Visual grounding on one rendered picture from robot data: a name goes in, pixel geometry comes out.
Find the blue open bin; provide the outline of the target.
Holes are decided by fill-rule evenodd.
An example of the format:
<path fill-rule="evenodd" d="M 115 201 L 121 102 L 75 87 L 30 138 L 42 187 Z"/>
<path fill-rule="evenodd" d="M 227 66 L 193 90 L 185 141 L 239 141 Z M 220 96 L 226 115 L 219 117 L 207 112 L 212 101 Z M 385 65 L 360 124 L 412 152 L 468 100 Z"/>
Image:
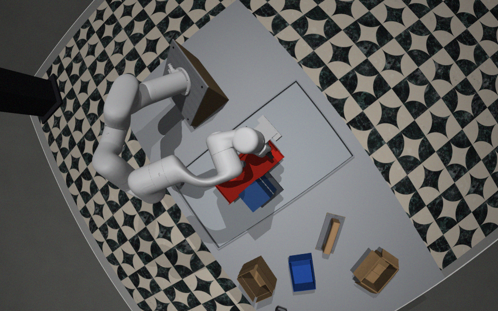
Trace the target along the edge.
<path fill-rule="evenodd" d="M 316 289 L 316 279 L 312 262 L 312 253 L 289 256 L 288 263 L 293 292 Z"/>

